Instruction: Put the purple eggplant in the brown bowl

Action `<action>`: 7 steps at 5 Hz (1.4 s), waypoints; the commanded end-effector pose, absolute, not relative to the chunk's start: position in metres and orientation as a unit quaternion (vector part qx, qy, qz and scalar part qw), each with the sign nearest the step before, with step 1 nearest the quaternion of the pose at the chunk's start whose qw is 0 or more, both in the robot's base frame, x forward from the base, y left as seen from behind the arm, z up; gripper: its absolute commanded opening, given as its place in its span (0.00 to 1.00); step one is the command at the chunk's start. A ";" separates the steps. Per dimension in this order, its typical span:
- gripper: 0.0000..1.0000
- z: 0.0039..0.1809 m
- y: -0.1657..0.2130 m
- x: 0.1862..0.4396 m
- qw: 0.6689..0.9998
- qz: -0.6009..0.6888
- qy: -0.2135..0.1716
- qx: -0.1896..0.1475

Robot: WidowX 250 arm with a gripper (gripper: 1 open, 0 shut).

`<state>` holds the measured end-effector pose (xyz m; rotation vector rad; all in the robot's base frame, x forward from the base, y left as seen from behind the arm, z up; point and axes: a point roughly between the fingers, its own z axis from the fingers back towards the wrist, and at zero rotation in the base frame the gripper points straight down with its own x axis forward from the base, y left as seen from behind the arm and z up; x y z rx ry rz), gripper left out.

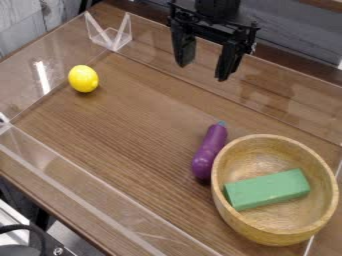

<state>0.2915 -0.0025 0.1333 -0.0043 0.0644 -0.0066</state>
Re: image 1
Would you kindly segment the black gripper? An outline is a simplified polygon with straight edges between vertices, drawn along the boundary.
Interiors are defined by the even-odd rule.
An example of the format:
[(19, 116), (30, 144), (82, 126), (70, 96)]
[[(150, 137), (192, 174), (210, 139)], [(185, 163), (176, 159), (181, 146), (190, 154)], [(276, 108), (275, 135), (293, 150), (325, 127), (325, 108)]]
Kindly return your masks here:
[(197, 37), (224, 44), (216, 78), (229, 79), (237, 71), (245, 47), (256, 43), (258, 23), (241, 15), (240, 1), (170, 1), (169, 26), (176, 61), (186, 67), (196, 58)]

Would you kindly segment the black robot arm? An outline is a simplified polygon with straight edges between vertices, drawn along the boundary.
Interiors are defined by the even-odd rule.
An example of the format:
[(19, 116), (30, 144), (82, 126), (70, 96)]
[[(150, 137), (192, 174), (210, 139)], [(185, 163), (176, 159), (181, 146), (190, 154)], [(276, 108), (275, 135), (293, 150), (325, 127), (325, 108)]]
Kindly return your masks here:
[(169, 27), (174, 57), (186, 67), (196, 59), (197, 39), (222, 46), (216, 68), (216, 78), (226, 81), (237, 72), (244, 55), (253, 54), (257, 46), (256, 21), (240, 21), (241, 0), (170, 0)]

